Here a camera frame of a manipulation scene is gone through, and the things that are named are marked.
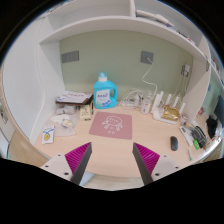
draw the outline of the book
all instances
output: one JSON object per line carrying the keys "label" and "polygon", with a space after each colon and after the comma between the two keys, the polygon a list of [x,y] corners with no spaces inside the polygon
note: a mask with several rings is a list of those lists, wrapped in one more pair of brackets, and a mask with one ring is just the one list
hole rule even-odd
{"label": "book", "polygon": [[93,99],[92,93],[64,91],[56,99],[56,103],[68,105],[86,105]]}

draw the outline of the mouse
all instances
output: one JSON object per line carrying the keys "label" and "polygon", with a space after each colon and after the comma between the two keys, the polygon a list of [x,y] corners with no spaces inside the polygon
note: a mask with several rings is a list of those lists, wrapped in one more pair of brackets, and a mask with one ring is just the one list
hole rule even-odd
{"label": "mouse", "polygon": [[174,136],[171,136],[170,141],[171,141],[171,149],[173,151],[176,151],[178,149],[178,140],[177,140],[177,138],[174,137]]}

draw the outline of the bottle cap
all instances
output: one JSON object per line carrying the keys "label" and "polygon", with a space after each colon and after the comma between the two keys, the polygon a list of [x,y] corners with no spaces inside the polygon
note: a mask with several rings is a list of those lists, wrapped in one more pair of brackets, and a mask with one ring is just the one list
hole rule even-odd
{"label": "bottle cap", "polygon": [[100,82],[105,82],[107,81],[107,73],[106,72],[100,72],[98,76],[98,80]]}

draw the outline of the pen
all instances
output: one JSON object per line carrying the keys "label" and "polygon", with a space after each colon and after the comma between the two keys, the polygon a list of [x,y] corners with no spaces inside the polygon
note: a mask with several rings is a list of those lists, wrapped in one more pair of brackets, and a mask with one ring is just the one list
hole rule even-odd
{"label": "pen", "polygon": [[93,103],[92,103],[92,115],[93,115]]}
{"label": "pen", "polygon": [[191,150],[190,150],[190,148],[188,148],[188,152],[189,152],[189,155],[190,155],[190,161],[192,161],[192,154],[191,154]]}

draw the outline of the bottle label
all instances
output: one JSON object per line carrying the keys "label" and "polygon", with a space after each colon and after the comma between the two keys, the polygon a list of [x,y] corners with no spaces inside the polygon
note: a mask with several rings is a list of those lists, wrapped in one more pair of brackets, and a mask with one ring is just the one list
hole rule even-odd
{"label": "bottle label", "polygon": [[96,105],[98,107],[106,107],[111,103],[110,90],[100,90],[96,92]]}

